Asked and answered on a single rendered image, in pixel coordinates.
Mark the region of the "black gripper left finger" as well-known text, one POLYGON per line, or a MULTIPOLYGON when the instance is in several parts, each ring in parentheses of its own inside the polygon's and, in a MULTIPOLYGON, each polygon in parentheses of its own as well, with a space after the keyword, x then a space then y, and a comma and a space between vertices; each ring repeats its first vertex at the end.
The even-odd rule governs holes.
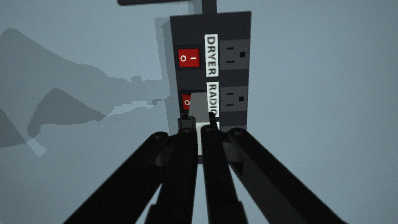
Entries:
POLYGON ((191 93, 178 133, 153 133, 63 224, 136 224, 161 183, 144 224, 192 224, 198 117, 199 93, 191 93))

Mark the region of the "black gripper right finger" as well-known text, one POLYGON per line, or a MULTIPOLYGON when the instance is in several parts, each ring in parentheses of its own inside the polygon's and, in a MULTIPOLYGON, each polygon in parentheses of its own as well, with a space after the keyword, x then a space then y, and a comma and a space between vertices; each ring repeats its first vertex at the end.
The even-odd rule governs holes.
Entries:
POLYGON ((348 224, 247 130, 220 131, 207 92, 198 125, 209 224, 249 224, 229 165, 269 224, 348 224))

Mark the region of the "black power strip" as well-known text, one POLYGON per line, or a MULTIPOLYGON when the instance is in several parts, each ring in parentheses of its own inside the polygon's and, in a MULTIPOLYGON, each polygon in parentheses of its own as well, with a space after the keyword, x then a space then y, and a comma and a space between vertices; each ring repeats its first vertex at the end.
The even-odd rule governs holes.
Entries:
POLYGON ((247 130, 251 12, 217 13, 217 0, 202 0, 202 14, 170 16, 180 117, 191 93, 207 92, 220 131, 247 130))

